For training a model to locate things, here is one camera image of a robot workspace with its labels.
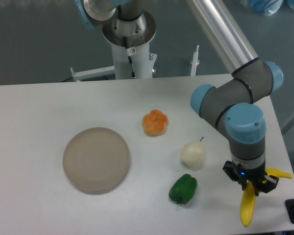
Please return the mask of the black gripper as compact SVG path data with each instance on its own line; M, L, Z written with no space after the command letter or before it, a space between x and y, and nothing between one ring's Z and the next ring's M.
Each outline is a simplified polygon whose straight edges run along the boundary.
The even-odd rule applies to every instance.
M252 168L246 168L243 164L239 166L233 161L226 161L222 169L233 182L237 182L242 187L242 190L245 190L247 181L254 183L255 196L259 196L261 192L269 193L276 189L278 184L278 177L267 175L265 168L266 161Z

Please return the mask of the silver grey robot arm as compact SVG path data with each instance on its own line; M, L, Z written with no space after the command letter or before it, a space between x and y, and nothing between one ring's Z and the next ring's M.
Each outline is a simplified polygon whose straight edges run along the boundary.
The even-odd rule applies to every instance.
M87 26L102 26L110 43L117 79L152 78L155 55L149 43L155 20L140 0L78 0ZM265 168L266 123L256 102L283 83L273 62L262 62L221 0L191 0L191 11L232 75L216 88L204 84L191 96L192 109L229 141L231 160L223 170L253 195L276 188L278 178Z

